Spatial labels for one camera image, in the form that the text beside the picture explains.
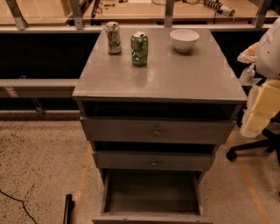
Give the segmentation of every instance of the drawer front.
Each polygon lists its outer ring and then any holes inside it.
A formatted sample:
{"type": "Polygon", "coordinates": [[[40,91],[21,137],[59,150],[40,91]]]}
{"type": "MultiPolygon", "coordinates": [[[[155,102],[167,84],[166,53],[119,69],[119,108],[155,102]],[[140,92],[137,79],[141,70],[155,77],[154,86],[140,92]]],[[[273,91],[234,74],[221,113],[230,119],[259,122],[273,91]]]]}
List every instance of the drawer front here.
{"type": "Polygon", "coordinates": [[[174,213],[159,215],[117,215],[117,214],[103,214],[93,218],[94,224],[213,224],[209,218],[205,218],[193,213],[192,215],[177,215],[174,213]]]}
{"type": "Polygon", "coordinates": [[[214,154],[146,153],[94,151],[96,167],[104,169],[138,169],[167,171],[208,171],[214,154]]]}
{"type": "Polygon", "coordinates": [[[224,144],[235,122],[128,120],[82,117],[88,141],[224,144]]]}

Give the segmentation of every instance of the green can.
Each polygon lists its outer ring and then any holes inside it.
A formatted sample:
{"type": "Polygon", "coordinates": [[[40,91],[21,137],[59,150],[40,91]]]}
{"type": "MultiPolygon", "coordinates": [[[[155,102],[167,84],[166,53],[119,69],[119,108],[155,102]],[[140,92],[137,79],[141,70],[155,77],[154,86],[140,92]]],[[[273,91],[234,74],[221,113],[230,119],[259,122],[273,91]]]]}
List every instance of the green can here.
{"type": "Polygon", "coordinates": [[[135,66],[144,66],[148,59],[148,37],[143,31],[137,31],[131,37],[131,56],[135,66]]]}

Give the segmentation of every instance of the drawer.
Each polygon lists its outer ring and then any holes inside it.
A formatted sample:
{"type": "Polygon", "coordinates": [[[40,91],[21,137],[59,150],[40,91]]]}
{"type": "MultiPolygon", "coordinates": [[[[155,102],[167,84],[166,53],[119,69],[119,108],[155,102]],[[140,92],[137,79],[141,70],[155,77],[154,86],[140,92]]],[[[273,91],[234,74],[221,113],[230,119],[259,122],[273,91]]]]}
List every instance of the drawer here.
{"type": "Polygon", "coordinates": [[[109,170],[96,223],[212,223],[191,171],[109,170]]]}
{"type": "Polygon", "coordinates": [[[215,159],[214,154],[105,150],[94,150],[93,157],[100,169],[194,172],[208,171],[215,159]]]}
{"type": "Polygon", "coordinates": [[[224,144],[234,121],[82,117],[88,141],[224,144]]]}

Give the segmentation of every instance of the terrazzo floor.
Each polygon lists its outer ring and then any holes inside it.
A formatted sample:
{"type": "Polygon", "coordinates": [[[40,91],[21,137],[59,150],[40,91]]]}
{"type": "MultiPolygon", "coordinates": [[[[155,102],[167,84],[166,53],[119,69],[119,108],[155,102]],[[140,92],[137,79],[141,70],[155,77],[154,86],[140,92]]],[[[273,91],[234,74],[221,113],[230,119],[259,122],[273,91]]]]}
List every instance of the terrazzo floor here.
{"type": "MultiPolygon", "coordinates": [[[[273,125],[274,131],[280,126],[273,125]]],[[[275,152],[239,153],[231,145],[255,141],[236,127],[199,185],[206,217],[215,224],[279,224],[280,167],[275,152]]],[[[103,185],[79,116],[0,114],[0,190],[23,200],[38,224],[61,224],[67,194],[76,200],[75,223],[90,224],[101,211],[103,185]]],[[[31,224],[22,204],[0,194],[0,223],[31,224]]]]}

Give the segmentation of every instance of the soda can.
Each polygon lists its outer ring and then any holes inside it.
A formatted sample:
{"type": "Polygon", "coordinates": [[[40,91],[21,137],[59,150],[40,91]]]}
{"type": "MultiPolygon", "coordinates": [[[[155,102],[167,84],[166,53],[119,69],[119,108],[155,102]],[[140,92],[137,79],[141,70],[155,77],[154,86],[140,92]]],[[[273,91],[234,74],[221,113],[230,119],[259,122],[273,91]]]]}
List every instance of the soda can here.
{"type": "Polygon", "coordinates": [[[131,37],[131,56],[135,66],[144,66],[148,59],[148,37],[143,31],[137,31],[131,37]]]}
{"type": "Polygon", "coordinates": [[[115,21],[110,21],[105,24],[105,31],[108,37],[108,52],[120,53],[122,51],[120,27],[115,21]]]}

